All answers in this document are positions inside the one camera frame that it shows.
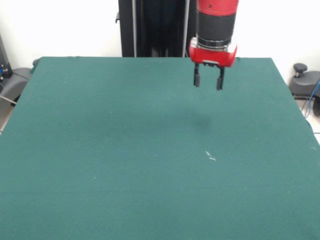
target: white wall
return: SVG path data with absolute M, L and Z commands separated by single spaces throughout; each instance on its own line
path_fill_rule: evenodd
M 318 0 L 240 0 L 238 56 L 272 57 L 285 80 L 296 62 L 320 70 L 319 9 Z M 118 0 L 0 0 L 0 12 L 14 68 L 41 56 L 121 56 Z
M 13 68 L 41 56 L 121 56 L 118 0 L 0 0 L 0 34 Z

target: white speck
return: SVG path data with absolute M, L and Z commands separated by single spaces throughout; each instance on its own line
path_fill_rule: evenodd
M 205 151 L 210 160 L 217 161 L 209 152 Z

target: green tabletop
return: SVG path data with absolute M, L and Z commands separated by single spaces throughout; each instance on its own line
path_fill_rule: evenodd
M 42 58 L 0 137 L 0 240 L 320 239 L 320 147 L 273 61 Z

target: floor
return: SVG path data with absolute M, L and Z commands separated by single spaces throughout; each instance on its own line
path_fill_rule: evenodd
M 305 101 L 304 100 L 296 100 L 296 103 L 298 104 L 298 106 L 300 107 L 300 109 L 302 108 L 302 106 L 304 105 Z M 10 107 L 1 117 L 0 117 L 0 135 L 2 133 L 2 131 L 4 130 L 11 113 L 14 111 L 14 107 Z M 314 136 L 317 139 L 318 143 L 320 144 L 320 117 L 316 117 L 313 113 L 313 111 L 311 111 L 309 117 L 306 119 L 311 127 L 312 130 L 314 132 Z
M 14 111 L 14 107 L 13 106 L 10 106 L 6 112 L 4 112 L 2 114 L 2 116 L 0 116 L 0 135 L 2 133 L 2 131 L 5 129 L 6 127 L 6 124 L 12 114 L 12 112 Z

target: blue cable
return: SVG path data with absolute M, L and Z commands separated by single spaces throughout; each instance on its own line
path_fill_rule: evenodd
M 313 91 L 313 93 L 312 93 L 312 95 L 311 95 L 311 97 L 309 99 L 308 114 L 306 115 L 305 118 L 308 118 L 310 113 L 311 113 L 312 98 L 316 95 L 316 93 L 318 92 L 319 88 L 320 88 L 320 79 L 318 80 L 318 83 L 316 84 L 315 89 L 314 89 L 314 91 Z

